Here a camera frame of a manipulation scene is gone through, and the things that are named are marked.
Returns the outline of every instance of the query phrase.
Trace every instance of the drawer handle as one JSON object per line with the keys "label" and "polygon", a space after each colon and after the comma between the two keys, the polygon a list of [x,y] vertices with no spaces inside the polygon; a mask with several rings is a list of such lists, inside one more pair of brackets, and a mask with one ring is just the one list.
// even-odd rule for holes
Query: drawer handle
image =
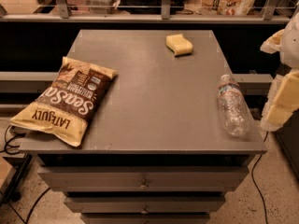
{"label": "drawer handle", "polygon": [[149,213],[149,211],[147,210],[147,206],[145,205],[143,207],[143,210],[141,211],[141,214],[148,214],[148,213]]}
{"label": "drawer handle", "polygon": [[142,184],[139,186],[139,188],[142,189],[142,190],[146,190],[146,189],[150,188],[150,186],[147,184],[147,180],[146,179],[142,180]]}

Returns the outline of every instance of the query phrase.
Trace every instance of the concrete floor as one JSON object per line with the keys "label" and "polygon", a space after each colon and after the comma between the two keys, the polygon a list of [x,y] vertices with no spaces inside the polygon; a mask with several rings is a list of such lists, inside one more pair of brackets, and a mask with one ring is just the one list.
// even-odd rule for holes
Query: concrete floor
{"label": "concrete floor", "polygon": [[[9,117],[0,118],[0,140],[3,144],[4,132],[9,125]],[[256,182],[264,196],[269,224],[294,224],[299,217],[299,181],[285,158],[275,136],[270,133],[265,141],[268,152],[263,155],[256,166],[254,174]],[[249,165],[251,169],[256,157]],[[38,164],[32,161],[25,177],[19,184],[21,199],[12,206],[26,219],[30,208],[38,196],[48,188],[36,174]],[[250,174],[234,192],[225,195],[227,202],[217,213],[211,214],[208,224],[263,224],[265,223],[262,199],[255,188]],[[64,195],[49,191],[39,201],[29,224],[82,224],[79,214],[73,214],[64,206]],[[8,204],[0,207],[1,224],[22,223]]]}

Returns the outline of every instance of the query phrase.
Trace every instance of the bottle label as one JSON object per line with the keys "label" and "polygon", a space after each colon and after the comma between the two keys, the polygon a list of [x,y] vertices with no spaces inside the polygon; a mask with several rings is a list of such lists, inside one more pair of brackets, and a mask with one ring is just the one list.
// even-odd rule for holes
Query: bottle label
{"label": "bottle label", "polygon": [[235,93],[239,93],[242,95],[242,92],[240,90],[240,87],[237,84],[234,83],[228,83],[228,84],[224,84],[222,86],[219,87],[218,89],[218,97],[221,97],[223,93],[225,92],[235,92]]}

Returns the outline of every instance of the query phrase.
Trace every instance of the desk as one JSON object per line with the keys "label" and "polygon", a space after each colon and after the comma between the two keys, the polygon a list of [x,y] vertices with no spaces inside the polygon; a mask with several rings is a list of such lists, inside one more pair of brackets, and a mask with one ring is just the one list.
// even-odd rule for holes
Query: desk
{"label": "desk", "polygon": [[[167,35],[193,53],[174,57]],[[254,120],[221,127],[217,87],[231,73],[211,31],[81,30],[68,57],[118,70],[80,147],[29,132],[20,151],[86,223],[206,223],[265,153]]]}

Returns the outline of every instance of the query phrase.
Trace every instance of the clear bottle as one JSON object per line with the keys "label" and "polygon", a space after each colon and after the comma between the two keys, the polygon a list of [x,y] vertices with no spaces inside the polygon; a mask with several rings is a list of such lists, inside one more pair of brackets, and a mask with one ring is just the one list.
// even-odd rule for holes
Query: clear bottle
{"label": "clear bottle", "polygon": [[249,131],[249,114],[239,85],[230,75],[221,77],[218,104],[223,128],[240,137]]}

